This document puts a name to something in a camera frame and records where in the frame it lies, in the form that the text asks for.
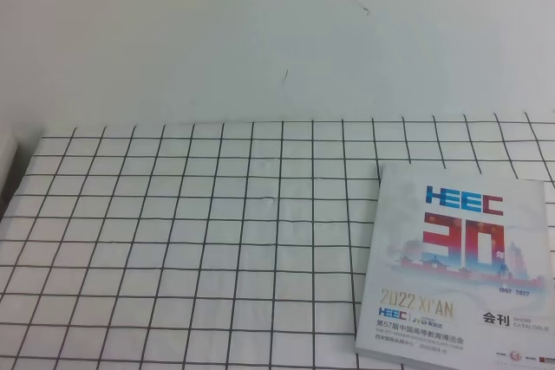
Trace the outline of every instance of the white wall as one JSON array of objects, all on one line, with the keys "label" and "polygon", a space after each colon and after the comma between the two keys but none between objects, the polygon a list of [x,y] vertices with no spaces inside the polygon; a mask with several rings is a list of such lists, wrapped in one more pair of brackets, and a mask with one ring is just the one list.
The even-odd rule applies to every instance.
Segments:
[{"label": "white wall", "polygon": [[551,109],[554,2],[0,0],[0,121]]}]

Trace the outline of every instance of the white surface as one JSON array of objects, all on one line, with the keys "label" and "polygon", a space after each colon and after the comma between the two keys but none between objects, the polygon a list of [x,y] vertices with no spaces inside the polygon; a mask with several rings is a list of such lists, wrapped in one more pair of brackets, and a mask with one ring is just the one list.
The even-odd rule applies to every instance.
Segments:
[{"label": "white surface", "polygon": [[[548,167],[555,173],[555,124],[456,120],[438,121],[437,133],[428,117],[407,122],[406,134],[398,120],[316,122],[313,132],[309,122],[225,124],[223,139],[221,124],[197,125],[192,142],[175,139],[190,136],[188,125],[166,126],[161,143],[161,127],[142,125],[133,140],[132,127],[104,132],[119,139],[90,139],[102,129],[83,128],[71,141],[73,129],[44,139],[0,224],[1,367],[18,357],[18,366],[52,368],[60,357],[58,369],[99,360],[102,369],[137,369],[141,358],[143,369],[181,368],[189,335],[186,368],[196,370],[270,360],[357,368],[353,309],[368,263],[376,161],[441,169],[442,152],[448,169],[463,172],[544,181]],[[545,183],[551,226],[554,189]],[[399,368],[362,357],[358,366]]]},{"label": "white surface", "polygon": [[553,28],[552,0],[0,0],[0,117],[551,110]]}]

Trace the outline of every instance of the grid pattern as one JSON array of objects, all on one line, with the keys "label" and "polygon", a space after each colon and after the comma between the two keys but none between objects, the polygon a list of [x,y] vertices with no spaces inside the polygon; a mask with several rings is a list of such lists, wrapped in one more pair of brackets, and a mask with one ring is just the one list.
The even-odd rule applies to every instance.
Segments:
[{"label": "grid pattern", "polygon": [[0,224],[0,368],[400,368],[354,354],[385,163],[544,181],[555,257],[527,114],[47,133]]}]

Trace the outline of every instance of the small logo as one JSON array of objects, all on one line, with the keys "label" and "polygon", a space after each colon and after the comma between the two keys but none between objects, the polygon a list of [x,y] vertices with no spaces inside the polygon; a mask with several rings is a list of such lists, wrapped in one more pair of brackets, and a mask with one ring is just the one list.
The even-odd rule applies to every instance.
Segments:
[{"label": "small logo", "polygon": [[520,353],[518,351],[512,351],[509,354],[509,357],[511,357],[512,361],[520,361],[520,359],[522,359],[522,356],[520,355]]}]

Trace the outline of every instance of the booklet cover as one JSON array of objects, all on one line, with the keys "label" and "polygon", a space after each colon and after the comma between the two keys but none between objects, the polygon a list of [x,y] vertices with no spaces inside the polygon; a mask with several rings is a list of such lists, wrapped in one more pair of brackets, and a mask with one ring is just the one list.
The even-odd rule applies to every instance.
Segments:
[{"label": "booklet cover", "polygon": [[543,183],[385,167],[359,354],[555,370],[553,292]]}]

